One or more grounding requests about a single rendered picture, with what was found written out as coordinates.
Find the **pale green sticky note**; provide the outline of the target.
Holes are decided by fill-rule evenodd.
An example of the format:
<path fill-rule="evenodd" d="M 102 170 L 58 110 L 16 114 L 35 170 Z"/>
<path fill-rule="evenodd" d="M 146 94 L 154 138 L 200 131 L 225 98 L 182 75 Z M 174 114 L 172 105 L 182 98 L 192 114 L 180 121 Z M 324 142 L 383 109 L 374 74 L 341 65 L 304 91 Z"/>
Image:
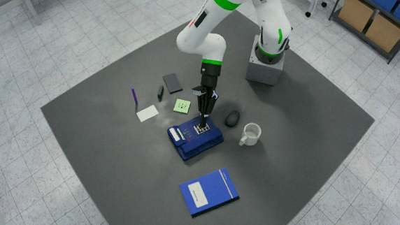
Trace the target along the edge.
<path fill-rule="evenodd" d="M 173 111 L 187 114 L 191 102 L 178 99 Z"/>

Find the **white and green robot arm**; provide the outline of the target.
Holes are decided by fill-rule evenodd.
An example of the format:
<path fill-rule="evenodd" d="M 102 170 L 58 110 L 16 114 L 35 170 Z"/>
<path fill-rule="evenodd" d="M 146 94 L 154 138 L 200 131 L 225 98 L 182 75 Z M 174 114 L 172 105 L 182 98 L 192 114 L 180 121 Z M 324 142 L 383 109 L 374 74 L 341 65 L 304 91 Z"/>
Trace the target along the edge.
<path fill-rule="evenodd" d="M 178 34 L 176 43 L 182 52 L 203 55 L 200 74 L 220 76 L 226 42 L 220 35 L 210 32 L 244 1 L 205 0 L 194 19 Z M 280 0 L 252 2 L 261 30 L 255 56 L 264 64 L 276 64 L 283 57 L 283 49 L 290 48 L 289 36 L 293 28 Z"/>

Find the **grey computer mouse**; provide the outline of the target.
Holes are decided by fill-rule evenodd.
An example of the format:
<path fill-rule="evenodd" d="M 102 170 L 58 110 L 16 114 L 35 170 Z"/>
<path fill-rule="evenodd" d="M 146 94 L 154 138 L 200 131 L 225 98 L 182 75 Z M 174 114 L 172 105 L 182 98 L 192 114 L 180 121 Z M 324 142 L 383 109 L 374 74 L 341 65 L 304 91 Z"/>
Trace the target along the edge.
<path fill-rule="evenodd" d="M 239 111 L 233 110 L 227 116 L 227 118 L 225 120 L 225 124 L 227 126 L 233 127 L 237 124 L 239 117 L 240 117 Z"/>

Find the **blue notebook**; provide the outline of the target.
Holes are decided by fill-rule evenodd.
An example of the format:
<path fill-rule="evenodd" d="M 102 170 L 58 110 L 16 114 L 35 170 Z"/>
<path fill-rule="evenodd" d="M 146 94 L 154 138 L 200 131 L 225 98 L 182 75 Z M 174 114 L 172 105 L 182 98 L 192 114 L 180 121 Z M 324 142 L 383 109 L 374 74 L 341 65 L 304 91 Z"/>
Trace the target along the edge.
<path fill-rule="evenodd" d="M 179 184 L 192 217 L 239 199 L 226 168 Z"/>

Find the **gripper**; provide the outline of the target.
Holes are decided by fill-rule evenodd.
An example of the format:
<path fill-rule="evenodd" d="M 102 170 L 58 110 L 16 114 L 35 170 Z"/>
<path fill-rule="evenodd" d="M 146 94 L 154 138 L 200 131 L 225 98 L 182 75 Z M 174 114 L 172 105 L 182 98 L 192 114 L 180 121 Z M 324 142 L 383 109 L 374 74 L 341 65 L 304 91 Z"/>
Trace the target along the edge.
<path fill-rule="evenodd" d="M 200 125 L 199 127 L 206 127 L 206 120 L 208 114 L 213 110 L 216 100 L 219 96 L 215 93 L 215 88 L 217 87 L 217 78 L 213 76 L 202 75 L 201 76 L 201 86 L 207 87 L 207 92 L 201 96 L 197 95 L 198 99 L 198 109 L 200 111 Z"/>

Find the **white rectangular sheet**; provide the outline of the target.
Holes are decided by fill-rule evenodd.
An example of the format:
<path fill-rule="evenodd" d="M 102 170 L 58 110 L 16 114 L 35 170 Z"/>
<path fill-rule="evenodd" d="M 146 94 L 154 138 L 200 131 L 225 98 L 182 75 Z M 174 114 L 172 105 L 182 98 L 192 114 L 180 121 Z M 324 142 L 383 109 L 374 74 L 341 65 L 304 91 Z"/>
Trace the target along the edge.
<path fill-rule="evenodd" d="M 139 119 L 141 122 L 159 114 L 154 106 L 150 106 L 149 108 L 146 108 L 140 112 L 137 113 Z"/>

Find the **blue desk phone body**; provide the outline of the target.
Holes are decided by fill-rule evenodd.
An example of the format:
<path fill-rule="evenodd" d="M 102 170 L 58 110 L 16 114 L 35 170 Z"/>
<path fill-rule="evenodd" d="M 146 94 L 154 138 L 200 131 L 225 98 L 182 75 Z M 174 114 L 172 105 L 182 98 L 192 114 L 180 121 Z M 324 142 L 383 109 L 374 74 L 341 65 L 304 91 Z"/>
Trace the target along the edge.
<path fill-rule="evenodd" d="M 184 145 L 185 143 L 188 143 L 191 140 L 197 139 L 207 134 L 209 131 L 212 131 L 213 129 L 217 128 L 209 116 L 207 117 L 206 120 L 206 127 L 204 128 L 199 127 L 200 119 L 201 116 L 198 116 L 179 126 L 172 126 L 167 129 L 168 135 L 171 138 L 173 144 L 175 144 L 175 147 L 179 152 L 180 156 L 182 157 L 183 161 L 187 161 L 188 159 L 191 159 L 192 157 L 195 157 L 196 155 L 201 154 L 202 152 L 224 142 L 224 138 L 220 137 L 220 139 L 214 142 L 209 142 L 201 146 L 198 150 L 186 155 L 182 151 L 181 145 Z"/>

